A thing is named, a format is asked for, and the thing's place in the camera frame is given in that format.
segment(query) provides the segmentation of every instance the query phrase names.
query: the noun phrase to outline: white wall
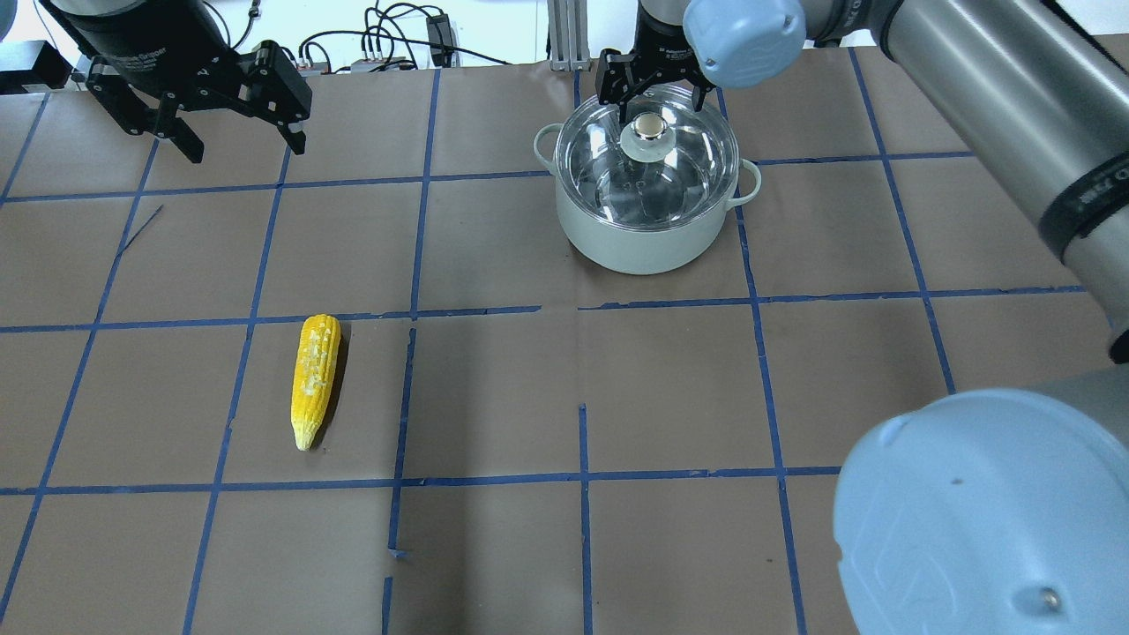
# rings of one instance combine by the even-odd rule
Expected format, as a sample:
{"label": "white wall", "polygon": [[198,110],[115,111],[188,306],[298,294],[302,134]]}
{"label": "white wall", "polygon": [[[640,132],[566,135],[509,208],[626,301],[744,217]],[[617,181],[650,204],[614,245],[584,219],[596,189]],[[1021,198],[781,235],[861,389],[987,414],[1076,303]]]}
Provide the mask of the white wall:
{"label": "white wall", "polygon": [[[16,25],[9,40],[45,40],[45,32],[35,15],[32,2],[19,0]],[[394,0],[382,0],[387,7]],[[1091,33],[1129,33],[1129,0],[1061,0]],[[250,0],[213,0],[228,21],[231,37],[238,38],[247,20]],[[452,18],[461,46],[481,51],[510,62],[533,62],[544,59],[548,34],[546,0],[429,0],[443,7]],[[362,29],[365,0],[263,0],[262,18],[255,23],[250,50],[262,40],[275,40],[291,49],[306,36],[334,28]],[[593,55],[604,47],[627,51],[634,36],[636,0],[588,0],[588,38]],[[62,29],[43,15],[59,41],[63,54],[78,58],[78,51]],[[403,18],[400,25],[410,38],[427,40],[421,17]],[[329,50],[335,67],[348,64],[360,56],[357,37],[329,36],[320,40]],[[848,44],[873,43],[868,34],[858,34]],[[420,64],[429,60],[427,47],[417,47]],[[462,56],[464,66],[489,62]]]}

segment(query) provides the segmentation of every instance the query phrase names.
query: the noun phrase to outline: blue tape line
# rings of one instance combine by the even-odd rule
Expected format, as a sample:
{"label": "blue tape line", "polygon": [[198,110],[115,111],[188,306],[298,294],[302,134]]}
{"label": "blue tape line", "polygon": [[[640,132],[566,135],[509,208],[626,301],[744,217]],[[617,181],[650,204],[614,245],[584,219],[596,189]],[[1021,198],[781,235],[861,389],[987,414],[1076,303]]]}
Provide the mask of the blue tape line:
{"label": "blue tape line", "polygon": [[710,299],[658,299],[644,302],[607,302],[599,306],[581,306],[577,311],[620,311],[629,308],[681,308],[691,306],[743,306],[753,301],[747,297],[723,297]]}
{"label": "blue tape line", "polygon": [[[1019,295],[1064,295],[1084,294],[1085,287],[1077,285],[1065,287],[1019,287],[1014,289],[948,289],[930,290],[934,298],[953,297],[983,297],[983,296],[1019,296]],[[857,302],[874,299],[919,299],[920,292],[877,292],[858,294],[831,294],[831,295],[793,295],[793,296],[765,296],[756,298],[760,304],[784,304],[804,302]],[[669,307],[692,307],[692,306],[743,306],[752,301],[747,298],[707,298],[707,299],[675,299],[675,301],[644,301],[615,303],[610,302],[601,306],[581,306],[577,311],[621,311],[634,308],[669,308]],[[519,313],[537,313],[543,307],[531,306],[489,306],[481,308],[435,308],[420,311],[419,319],[432,318],[460,318],[467,315],[508,315]],[[334,313],[334,318],[342,322],[367,322],[374,320],[409,320],[409,311],[391,311],[388,313]],[[67,331],[122,331],[133,329],[187,329],[204,327],[245,327],[251,322],[255,324],[294,324],[306,321],[308,315],[274,315],[268,318],[203,318],[198,320],[154,320],[139,322],[103,322],[100,324],[34,324],[27,327],[0,327],[0,334],[7,333],[52,333]]]}
{"label": "blue tape line", "polygon": [[974,158],[975,153],[905,153],[900,155],[889,155],[890,160],[920,160],[920,159],[946,159],[946,158]]}
{"label": "blue tape line", "polygon": [[[138,206],[141,202],[141,191],[145,190],[145,184],[149,180],[149,173],[152,171],[154,159],[157,157],[157,140],[154,139],[152,146],[149,149],[149,157],[146,160],[145,171],[141,173],[141,182],[138,184],[138,189],[134,192],[133,205],[130,207],[130,214],[125,218],[125,226],[122,227],[122,235],[117,241],[117,255],[114,256],[113,264],[110,266],[110,272],[106,275],[106,284],[102,289],[102,297],[98,301],[98,311],[94,319],[94,324],[97,325],[102,321],[102,316],[106,312],[106,303],[110,302],[110,294],[114,287],[114,278],[117,276],[117,268],[121,264],[122,246],[129,241],[130,228],[133,226],[133,219],[137,218]],[[24,533],[19,540],[19,547],[16,549],[16,558],[12,562],[11,571],[8,574],[8,582],[5,584],[3,595],[0,597],[0,623],[3,621],[5,615],[8,612],[8,603],[11,601],[11,594],[16,588],[16,580],[19,577],[19,568],[24,563],[24,556],[27,554],[27,545],[32,539],[32,532],[35,530],[35,521],[40,515],[40,505],[43,503],[43,497],[46,494],[47,482],[51,480],[51,472],[54,471],[55,460],[59,458],[59,449],[62,447],[63,435],[67,433],[67,425],[70,423],[71,412],[75,409],[75,400],[78,397],[79,386],[82,384],[82,374],[86,372],[86,366],[90,360],[90,351],[94,349],[94,340],[97,334],[96,330],[91,330],[90,334],[86,338],[86,346],[82,348],[82,356],[79,359],[78,368],[75,371],[75,381],[71,382],[70,392],[67,394],[67,405],[63,407],[62,417],[59,420],[59,427],[55,429],[55,437],[51,443],[51,451],[47,454],[46,466],[43,468],[43,475],[40,477],[40,486],[35,494],[35,499],[32,502],[32,510],[27,515],[27,523],[24,525]]]}
{"label": "blue tape line", "polygon": [[350,185],[393,185],[397,183],[421,183],[422,176],[393,176],[387,179],[341,179],[336,181],[306,181],[303,183],[285,183],[283,190],[306,190],[309,188],[347,188]]}
{"label": "blue tape line", "polygon": [[75,496],[93,494],[184,494],[210,492],[211,485],[202,482],[156,484],[156,485],[69,485],[47,487],[47,496]]}
{"label": "blue tape line", "polygon": [[203,327],[246,327],[246,318],[200,319],[200,320],[155,320],[147,322],[108,322],[91,325],[98,331],[131,331],[138,329],[194,329]]}
{"label": "blue tape line", "polygon": [[310,489],[387,489],[396,486],[391,478],[352,480],[292,480],[279,482],[224,482],[220,492],[305,492]]}
{"label": "blue tape line", "polygon": [[412,374],[415,368],[415,329],[408,331],[408,355],[404,360],[404,389],[400,398],[400,434],[396,437],[396,487],[392,490],[392,510],[388,513],[388,549],[396,549],[400,540],[400,501],[403,496],[404,456],[408,452],[408,418],[412,406]]}
{"label": "blue tape line", "polygon": [[481,487],[485,485],[532,485],[539,482],[576,482],[581,480],[575,472],[549,472],[543,475],[502,475],[482,477],[426,477],[401,479],[402,487]]}
{"label": "blue tape line", "polygon": [[1057,294],[1084,294],[1085,287],[1071,285],[1066,287],[1022,287],[1017,289],[957,289],[947,292],[930,290],[933,297],[983,297],[1003,295],[1057,295]]}
{"label": "blue tape line", "polygon": [[857,155],[857,156],[840,156],[840,157],[803,157],[803,158],[784,158],[784,159],[761,159],[756,162],[756,165],[761,167],[770,167],[773,165],[806,165],[806,164],[824,164],[824,163],[864,163],[864,162],[876,162],[882,157],[877,155]]}
{"label": "blue tape line", "polygon": [[40,324],[35,327],[0,327],[0,334],[6,333],[59,333],[67,331],[89,331],[93,324]]}
{"label": "blue tape line", "polygon": [[10,203],[34,203],[43,201],[86,201],[94,199],[132,199],[137,192],[95,192],[91,194],[38,194],[34,197],[11,197]]}
{"label": "blue tape line", "polygon": [[551,176],[544,169],[531,169],[526,172],[491,172],[482,174],[446,174],[430,176],[431,182],[436,181],[495,181],[498,179],[527,179],[534,176]]}
{"label": "blue tape line", "polygon": [[[718,89],[718,103],[721,115],[729,119],[729,113],[725,103],[725,93]],[[737,216],[737,235],[741,238],[741,258],[745,266],[745,281],[749,284],[749,297],[760,298],[756,293],[756,280],[753,277],[752,260],[749,253],[749,234],[745,229],[744,206],[737,206],[734,211]],[[796,628],[799,635],[807,635],[807,618],[804,614],[804,594],[799,584],[799,566],[796,558],[796,540],[791,531],[791,511],[788,505],[788,475],[785,468],[784,450],[780,444],[780,427],[777,421],[776,400],[772,391],[772,375],[769,369],[768,348],[764,345],[764,322],[761,316],[760,301],[752,303],[753,312],[753,336],[756,341],[756,357],[761,371],[761,384],[764,390],[764,408],[769,420],[769,436],[772,442],[772,462],[774,476],[780,498],[780,521],[784,532],[785,553],[788,557],[788,575],[791,580],[793,607],[796,611]]]}
{"label": "blue tape line", "polygon": [[462,318],[467,315],[515,315],[537,313],[541,305],[531,306],[496,306],[487,308],[439,308],[417,312],[418,318]]}
{"label": "blue tape line", "polygon": [[392,576],[384,579],[384,597],[380,600],[380,635],[388,635],[392,628]]}
{"label": "blue tape line", "polygon": [[910,232],[909,218],[905,216],[905,207],[902,205],[902,197],[898,190],[898,181],[894,179],[894,168],[890,163],[886,151],[886,143],[882,138],[882,130],[878,128],[878,119],[874,112],[874,104],[870,101],[870,93],[866,87],[866,79],[863,78],[863,68],[858,63],[858,55],[855,50],[848,51],[851,66],[855,68],[855,79],[858,82],[859,92],[863,95],[863,104],[866,106],[866,115],[870,120],[870,129],[874,131],[874,140],[878,146],[878,154],[882,155],[882,167],[886,173],[886,183],[890,185],[890,194],[894,200],[894,209],[898,210],[898,221],[902,227],[902,235],[905,237],[905,247],[910,253],[910,262],[913,264],[913,275],[917,277],[918,287],[921,292],[921,302],[925,305],[926,318],[929,321],[929,331],[933,333],[934,347],[937,349],[937,359],[940,362],[940,371],[945,377],[945,385],[948,393],[956,392],[956,384],[953,381],[953,371],[948,365],[948,354],[945,351],[945,342],[940,334],[940,327],[937,324],[937,314],[933,307],[933,299],[929,295],[929,286],[925,279],[925,271],[921,269],[921,259],[918,256],[917,246],[913,243],[913,234]]}
{"label": "blue tape line", "polygon": [[[279,171],[279,183],[286,182],[286,174],[290,167],[290,148],[282,155],[282,167]],[[263,236],[263,249],[259,258],[259,273],[255,277],[255,290],[251,298],[251,308],[247,316],[247,331],[243,340],[243,351],[239,354],[239,366],[235,373],[235,385],[231,389],[231,402],[227,412],[227,425],[224,426],[224,440],[220,443],[219,456],[216,459],[216,473],[212,477],[210,496],[208,497],[208,511],[204,513],[203,529],[200,532],[200,548],[196,550],[196,563],[192,571],[192,585],[189,589],[189,601],[184,610],[183,635],[192,634],[192,623],[196,615],[196,600],[200,597],[200,581],[203,577],[204,562],[208,557],[208,545],[211,541],[211,529],[216,520],[216,507],[219,503],[219,495],[222,489],[224,470],[227,466],[227,454],[231,447],[231,423],[239,409],[239,397],[243,393],[243,381],[247,372],[247,359],[251,357],[251,345],[255,337],[255,320],[259,318],[259,301],[263,295],[263,280],[266,278],[266,266],[270,262],[271,244],[274,240],[274,225],[278,220],[279,207],[282,202],[282,189],[274,190],[274,200],[271,202],[271,215],[266,221],[266,232]]]}
{"label": "blue tape line", "polygon": [[218,185],[215,188],[175,188],[169,190],[148,190],[146,197],[178,197],[185,194],[225,194],[229,192],[261,192],[274,190],[278,183],[261,183],[259,185]]}
{"label": "blue tape line", "polygon": [[838,476],[842,468],[838,466],[825,466],[817,468],[788,468],[789,477],[804,476]]}
{"label": "blue tape line", "polygon": [[760,304],[791,304],[799,302],[857,302],[867,299],[918,299],[921,292],[883,292],[867,294],[778,295],[758,298]]}
{"label": "blue tape line", "polygon": [[[786,468],[789,477],[834,476],[838,466],[813,466]],[[481,477],[423,477],[423,478],[364,478],[339,480],[292,480],[292,481],[245,481],[221,482],[224,492],[306,492],[317,489],[393,489],[431,487],[483,487],[491,485],[535,485],[545,482],[622,481],[622,480],[702,480],[702,479],[750,479],[776,478],[776,468],[733,468],[720,470],[659,470],[659,471],[606,471],[606,472],[546,472],[531,475],[502,475]],[[106,494],[177,494],[211,492],[210,482],[151,484],[151,485],[65,485],[42,489],[44,496],[85,496]],[[38,487],[3,487],[0,496],[34,496]]]}
{"label": "blue tape line", "polygon": [[27,129],[27,137],[24,138],[24,145],[19,148],[19,154],[16,155],[16,163],[11,166],[11,174],[8,175],[8,182],[3,185],[3,192],[0,192],[0,206],[8,200],[8,194],[11,193],[11,186],[16,183],[16,175],[19,174],[19,168],[24,165],[24,159],[27,158],[27,150],[32,148],[32,140],[35,138],[35,131],[40,129],[40,122],[43,120],[43,112],[47,110],[47,99],[51,98],[51,93],[43,94],[43,101],[40,102],[40,108],[35,111],[35,116],[32,119],[32,127]]}
{"label": "blue tape line", "polygon": [[579,108],[580,104],[584,102],[584,97],[580,96],[580,71],[572,71],[572,107]]}
{"label": "blue tape line", "polygon": [[431,110],[427,120],[427,146],[423,151],[423,181],[420,186],[420,215],[415,225],[415,258],[412,262],[412,321],[419,316],[420,310],[420,276],[423,269],[423,234],[427,232],[427,199],[431,189],[431,156],[435,150],[435,119],[439,110],[439,69],[435,71],[431,82]]}
{"label": "blue tape line", "polygon": [[592,503],[588,489],[588,405],[581,403],[580,419],[580,538],[581,538],[581,577],[584,584],[584,635],[592,635],[594,629],[593,594],[592,594]]}

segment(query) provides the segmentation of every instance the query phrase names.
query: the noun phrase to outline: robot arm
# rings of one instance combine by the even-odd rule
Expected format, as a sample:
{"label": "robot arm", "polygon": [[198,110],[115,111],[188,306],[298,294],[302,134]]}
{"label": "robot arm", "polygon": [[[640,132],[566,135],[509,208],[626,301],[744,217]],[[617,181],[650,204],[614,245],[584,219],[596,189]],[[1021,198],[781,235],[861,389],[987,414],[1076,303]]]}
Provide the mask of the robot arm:
{"label": "robot arm", "polygon": [[238,54],[200,0],[38,1],[93,60],[87,86],[126,133],[168,139],[200,163],[203,142],[178,111],[229,108],[277,127],[295,153],[305,151],[313,92],[274,42]]}
{"label": "robot arm", "polygon": [[1129,363],[1129,76],[1054,0],[639,0],[636,46],[605,50],[602,103],[689,80],[747,88],[804,40],[869,28],[1103,306]]}

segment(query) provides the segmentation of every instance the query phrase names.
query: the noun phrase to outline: cable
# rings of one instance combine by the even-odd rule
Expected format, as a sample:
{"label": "cable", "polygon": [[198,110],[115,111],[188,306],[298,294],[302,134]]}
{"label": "cable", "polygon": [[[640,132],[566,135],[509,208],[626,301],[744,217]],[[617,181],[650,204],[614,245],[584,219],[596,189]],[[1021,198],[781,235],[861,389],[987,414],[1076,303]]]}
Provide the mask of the cable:
{"label": "cable", "polygon": [[[38,2],[34,2],[34,5],[38,6],[40,3]],[[208,7],[211,10],[212,14],[216,14],[216,17],[219,18],[219,24],[224,25],[224,40],[227,42],[227,45],[230,46],[231,45],[231,29],[227,28],[227,20],[224,19],[224,16],[220,15],[220,12],[218,10],[216,10],[216,7],[213,7],[211,2],[204,1],[204,7]]]}
{"label": "cable", "polygon": [[[401,12],[399,12],[399,14],[396,14],[395,16],[388,15],[388,14],[392,12],[393,9],[396,9],[396,8],[400,8],[400,7],[403,7],[404,10],[401,11]],[[436,7],[435,5],[419,6],[419,5],[412,5],[411,2],[394,2],[391,7],[388,7],[387,9],[384,10],[384,15],[390,20],[392,18],[394,18],[394,17],[395,18],[402,18],[402,17],[411,14],[412,11],[419,11],[419,12],[423,14],[428,18],[428,20],[430,20],[434,17],[437,17],[437,16],[432,16],[431,14],[427,12],[426,9],[428,9],[428,8],[437,10],[439,12],[439,16],[445,16],[446,15],[446,12],[443,9],[440,9],[439,7]],[[440,49],[444,49],[447,45],[447,43],[446,43],[446,41],[444,41],[444,38],[443,38],[443,32],[439,31],[438,27],[436,27],[436,34],[439,36],[439,44],[438,44],[438,46]],[[403,31],[400,32],[400,36],[401,37],[404,36],[404,32]]]}
{"label": "cable", "polygon": [[[370,11],[375,12],[377,17],[380,17],[380,11],[378,9],[376,9],[374,7],[369,7],[369,8],[365,9],[365,31],[366,32],[369,32],[369,31],[373,31],[373,29],[377,28],[376,25],[374,25],[373,23],[370,23],[368,20],[368,14]],[[379,27],[379,31],[376,32],[376,49],[375,50],[373,49],[373,35],[361,36],[361,38],[360,38],[360,50],[361,50],[361,52],[366,51],[366,49],[365,49],[365,42],[367,41],[368,42],[368,50],[367,51],[368,51],[369,54],[371,54],[373,58],[377,56],[377,52],[380,53],[382,58],[384,56],[384,51],[383,51],[383,47],[380,46],[380,32],[384,32],[384,34],[386,36],[388,36],[388,37],[392,36],[392,32],[391,31],[384,28],[383,26]],[[396,55],[396,42],[394,40],[390,40],[390,42],[392,43],[392,49],[388,50],[388,56],[390,58],[394,58]]]}
{"label": "cable", "polygon": [[[384,62],[383,64],[376,67],[375,69],[369,70],[368,72],[384,72],[384,71],[388,70],[390,68],[392,68],[394,66],[397,66],[397,64],[409,64],[409,63],[411,63],[411,62],[409,62],[406,60],[399,61],[399,62],[395,62],[395,61],[393,61],[393,62]],[[403,68],[401,68],[401,70],[417,70],[418,68],[419,67],[417,67],[415,64],[412,64],[412,68],[410,68],[410,69],[403,69]]]}
{"label": "cable", "polygon": [[[380,31],[376,31],[377,27],[374,25],[374,26],[370,26],[370,27],[368,27],[366,29],[366,32],[368,32],[368,37],[367,37],[368,44],[369,44],[368,52],[373,55],[374,59],[376,59],[378,55],[383,58],[384,56],[384,52],[380,50],[380,37],[387,37],[388,42],[392,44],[392,46],[388,49],[388,58],[390,59],[391,58],[395,58],[396,56],[396,41],[392,37],[392,33],[388,29],[384,28],[383,26],[379,27],[379,28],[380,28]],[[373,50],[373,40],[374,38],[376,38],[376,51]],[[365,37],[361,38],[362,43],[364,43],[364,40],[366,40],[366,38]],[[361,46],[361,50],[362,51],[365,50],[364,45]]]}
{"label": "cable", "polygon": [[306,44],[306,53],[307,53],[307,55],[309,53],[309,47],[310,46],[317,46],[318,49],[321,49],[322,54],[325,55],[325,72],[332,75],[333,73],[333,62],[330,61],[330,54],[325,52],[325,46],[322,46],[317,42],[309,42],[309,43]]}
{"label": "cable", "polygon": [[59,50],[59,43],[55,42],[55,34],[51,33],[51,29],[47,27],[47,20],[43,19],[43,14],[40,12],[40,2],[38,2],[38,0],[32,0],[32,7],[35,8],[35,15],[38,16],[40,24],[43,25],[43,31],[47,32],[47,37],[51,38],[51,43],[54,44],[55,51],[58,51]]}
{"label": "cable", "polygon": [[243,43],[251,36],[251,27],[255,25],[255,20],[262,15],[262,11],[259,10],[260,2],[262,0],[251,0],[251,8],[247,9],[247,28],[243,29],[243,35],[239,36],[239,41],[235,43],[235,46],[231,46],[233,49],[243,46]]}
{"label": "cable", "polygon": [[[375,7],[374,7],[373,10],[376,11],[376,14],[378,16],[380,16],[380,19],[377,20],[377,23],[376,23],[376,28],[377,29],[384,28],[384,21],[388,20],[388,23],[391,23],[392,26],[396,27],[396,31],[400,32],[400,37],[401,38],[406,38],[408,37],[404,34],[404,29],[400,28],[400,25],[396,23],[396,20],[392,19],[392,18],[388,18],[388,14],[386,11],[385,12],[380,12],[380,10],[376,9]],[[366,16],[366,18],[368,17],[368,11],[365,12],[365,16]],[[395,40],[392,37],[391,33],[388,34],[388,40],[392,41],[392,42],[395,42]],[[408,47],[408,56],[412,59],[412,63],[415,64],[415,68],[420,68],[419,61],[415,59],[415,52],[412,51],[411,46]]]}
{"label": "cable", "polygon": [[[323,37],[325,35],[367,35],[367,34],[364,31],[349,31],[349,29],[323,31],[321,33],[315,33],[314,35],[310,35],[309,37],[307,37],[306,40],[304,40],[303,41],[303,45],[301,45],[300,49],[305,49],[305,46],[308,43],[310,43],[313,40],[315,40],[317,37]],[[466,53],[469,55],[474,55],[475,58],[483,59],[483,60],[485,60],[488,62],[495,62],[496,64],[501,64],[501,66],[507,66],[507,67],[510,66],[510,63],[507,62],[506,60],[499,60],[498,58],[491,58],[490,55],[487,55],[487,54],[483,54],[483,53],[479,53],[478,51],[471,51],[470,49],[463,49],[462,46],[454,46],[454,45],[450,45],[450,44],[446,44],[446,45],[439,46],[435,42],[423,42],[421,40],[408,40],[406,37],[395,37],[395,36],[392,36],[392,35],[384,35],[383,37],[387,37],[388,40],[393,40],[393,41],[396,41],[396,42],[404,42],[404,43],[408,43],[408,44],[422,44],[425,46],[437,46],[437,47],[443,49],[444,51],[458,51],[461,53]]]}

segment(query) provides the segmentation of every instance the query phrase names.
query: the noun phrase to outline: lid knob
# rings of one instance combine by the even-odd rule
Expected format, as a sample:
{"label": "lid knob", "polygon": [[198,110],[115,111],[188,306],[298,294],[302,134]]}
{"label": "lid knob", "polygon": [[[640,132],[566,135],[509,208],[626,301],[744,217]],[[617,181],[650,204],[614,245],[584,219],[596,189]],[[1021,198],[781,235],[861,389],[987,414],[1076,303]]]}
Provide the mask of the lid knob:
{"label": "lid knob", "polygon": [[645,141],[654,141],[666,132],[666,120],[655,113],[642,113],[634,118],[631,128]]}
{"label": "lid knob", "polygon": [[620,134],[620,148],[634,160],[660,162],[674,149],[675,130],[671,130],[662,115],[646,112],[631,120],[628,125],[633,133],[624,130]]}

